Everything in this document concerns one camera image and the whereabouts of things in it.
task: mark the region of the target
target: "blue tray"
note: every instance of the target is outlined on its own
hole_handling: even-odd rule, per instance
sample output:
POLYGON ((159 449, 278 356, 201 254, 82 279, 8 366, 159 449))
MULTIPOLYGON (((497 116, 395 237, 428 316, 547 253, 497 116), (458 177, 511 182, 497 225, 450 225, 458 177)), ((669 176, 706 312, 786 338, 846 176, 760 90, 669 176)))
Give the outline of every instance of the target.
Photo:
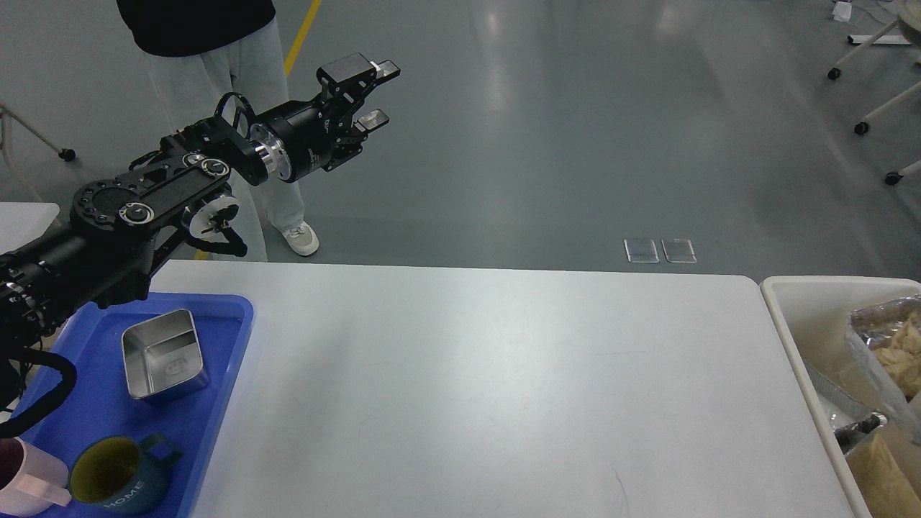
MULTIPOLYGON (((172 467, 166 499, 143 516, 188 516, 202 486, 251 329, 252 305, 236 295, 151 293, 147 300, 104 311, 87 304, 70 319, 53 349, 76 365, 76 387, 60 408, 22 438, 70 468, 84 449, 102 437, 127 435, 140 441, 161 432, 182 448, 182 458, 172 467), (192 312, 210 382, 165 406, 136 401, 128 395, 124 379, 122 332, 179 308, 192 312)), ((39 370, 19 407, 31 405, 59 380, 55 371, 39 370)), ((67 507, 52 505, 39 516, 111 518, 113 514, 73 500, 67 507)))

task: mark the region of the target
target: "green mug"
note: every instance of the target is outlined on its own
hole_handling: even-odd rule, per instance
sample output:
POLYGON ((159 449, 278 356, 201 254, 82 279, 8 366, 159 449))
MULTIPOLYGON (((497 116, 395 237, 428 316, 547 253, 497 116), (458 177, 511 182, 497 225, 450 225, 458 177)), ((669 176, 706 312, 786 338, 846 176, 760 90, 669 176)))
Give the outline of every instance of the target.
POLYGON ((118 514, 140 514, 157 507, 169 489, 169 467, 182 452, 163 435, 154 433, 134 442, 130 437, 107 437, 82 452, 70 470, 74 500, 118 514), (165 444, 162 459, 150 450, 165 444))

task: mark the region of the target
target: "gray pants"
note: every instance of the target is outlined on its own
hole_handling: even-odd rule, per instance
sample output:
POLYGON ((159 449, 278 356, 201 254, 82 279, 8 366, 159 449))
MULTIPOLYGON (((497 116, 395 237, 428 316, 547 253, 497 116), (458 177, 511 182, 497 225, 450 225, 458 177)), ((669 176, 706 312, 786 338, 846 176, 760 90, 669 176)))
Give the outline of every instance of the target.
MULTIPOLYGON (((217 101, 229 91, 246 96, 257 113, 288 100, 275 20, 242 40, 208 53, 188 57, 148 54, 147 61, 169 124, 175 129, 212 116, 217 101)), ((269 222, 279 231, 285 231, 304 219, 300 190, 296 183, 284 183, 277 178, 252 187, 236 172, 229 183, 240 205, 231 225, 250 248, 242 260, 267 261, 265 239, 251 191, 265 209, 269 222)), ((216 258, 238 259, 228 255, 216 258)))

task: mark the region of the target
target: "white plastic bin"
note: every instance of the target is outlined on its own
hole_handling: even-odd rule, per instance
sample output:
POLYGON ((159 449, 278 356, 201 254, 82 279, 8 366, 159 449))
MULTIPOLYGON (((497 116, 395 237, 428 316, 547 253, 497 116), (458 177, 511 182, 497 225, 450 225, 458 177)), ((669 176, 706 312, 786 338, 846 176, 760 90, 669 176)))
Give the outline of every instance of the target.
MULTIPOLYGON (((853 310, 921 293, 921 284, 874 277, 769 277, 761 284, 761 291, 851 508, 855 516, 870 518, 803 360, 861 403, 879 408, 879 398, 845 346, 845 320, 853 310)), ((880 430, 880 436, 915 492, 921 494, 921 448, 892 425, 880 430)))

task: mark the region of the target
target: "yellow floor line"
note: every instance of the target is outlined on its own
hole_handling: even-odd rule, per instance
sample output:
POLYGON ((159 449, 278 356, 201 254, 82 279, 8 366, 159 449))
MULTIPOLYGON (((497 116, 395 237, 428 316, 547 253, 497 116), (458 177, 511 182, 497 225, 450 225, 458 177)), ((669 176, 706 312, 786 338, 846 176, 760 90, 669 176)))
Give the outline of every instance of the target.
POLYGON ((288 56, 285 58, 285 75, 291 74, 291 69, 294 68, 294 62, 297 61, 297 53, 300 52, 301 45, 304 44, 304 40, 307 38, 307 32, 310 30, 310 24, 313 23, 313 19, 317 16, 317 10, 320 9, 320 2, 322 0, 313 0, 313 3, 310 4, 310 9, 307 11, 307 15, 304 17, 304 23, 301 24, 300 30, 297 32, 297 36, 294 39, 294 43, 291 45, 291 50, 288 51, 288 56))

